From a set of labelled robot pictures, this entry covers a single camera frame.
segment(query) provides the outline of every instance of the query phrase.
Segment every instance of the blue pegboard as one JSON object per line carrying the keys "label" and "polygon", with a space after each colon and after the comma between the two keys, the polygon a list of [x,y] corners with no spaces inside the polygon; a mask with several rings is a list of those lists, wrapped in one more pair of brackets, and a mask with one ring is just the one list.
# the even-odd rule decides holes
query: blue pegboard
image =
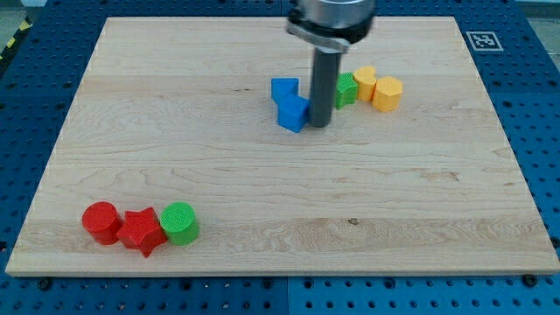
{"label": "blue pegboard", "polygon": [[[285,16],[294,3],[50,0],[0,80],[2,269],[106,17],[276,17]],[[560,74],[515,3],[378,0],[377,14],[454,16],[465,40],[467,32],[495,33],[501,52],[480,52],[467,46],[557,244]],[[559,313],[560,277],[539,276],[536,280],[538,284],[529,287],[520,277],[45,280],[15,279],[2,273],[0,314]]]}

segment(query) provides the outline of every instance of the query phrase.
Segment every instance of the wood grain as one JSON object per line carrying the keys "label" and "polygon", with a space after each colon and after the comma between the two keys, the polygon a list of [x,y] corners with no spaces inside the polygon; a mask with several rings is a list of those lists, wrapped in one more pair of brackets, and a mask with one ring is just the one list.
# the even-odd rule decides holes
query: wood grain
{"label": "wood grain", "polygon": [[[108,19],[31,203],[13,276],[551,274],[560,266],[457,25],[380,17],[343,58],[404,82],[325,129],[276,125],[270,78],[309,89],[281,18]],[[200,237],[148,258],[84,209],[193,205]]]}

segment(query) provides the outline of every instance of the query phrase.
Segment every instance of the blue block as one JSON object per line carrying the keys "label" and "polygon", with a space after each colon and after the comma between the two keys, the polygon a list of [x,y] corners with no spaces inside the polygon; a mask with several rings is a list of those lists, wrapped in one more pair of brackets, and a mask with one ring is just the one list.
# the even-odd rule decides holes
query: blue block
{"label": "blue block", "polygon": [[287,130],[299,132],[309,121],[309,101],[297,95],[288,95],[278,103],[278,124]]}
{"label": "blue block", "polygon": [[298,78],[272,78],[270,87],[272,89],[272,99],[276,104],[288,95],[298,95]]}

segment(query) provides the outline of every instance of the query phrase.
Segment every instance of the red star block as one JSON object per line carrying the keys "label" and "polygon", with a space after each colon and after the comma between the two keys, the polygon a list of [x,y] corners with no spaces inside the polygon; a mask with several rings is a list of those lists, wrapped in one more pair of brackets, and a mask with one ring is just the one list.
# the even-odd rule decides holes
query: red star block
{"label": "red star block", "polygon": [[126,211],[124,225],[116,236],[127,249],[140,249],[144,257],[148,257],[157,245],[167,242],[152,207],[140,212]]}

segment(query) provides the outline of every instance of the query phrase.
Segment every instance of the green block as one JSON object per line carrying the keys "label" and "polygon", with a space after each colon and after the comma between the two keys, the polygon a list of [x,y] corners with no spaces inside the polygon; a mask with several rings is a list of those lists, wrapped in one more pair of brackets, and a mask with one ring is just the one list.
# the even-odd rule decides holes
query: green block
{"label": "green block", "polygon": [[342,73],[336,82],[336,109],[342,109],[347,104],[356,102],[358,84],[354,82],[352,73]]}
{"label": "green block", "polygon": [[199,224],[193,208],[185,202],[174,202],[161,213],[161,228],[169,242],[186,245],[199,236]]}

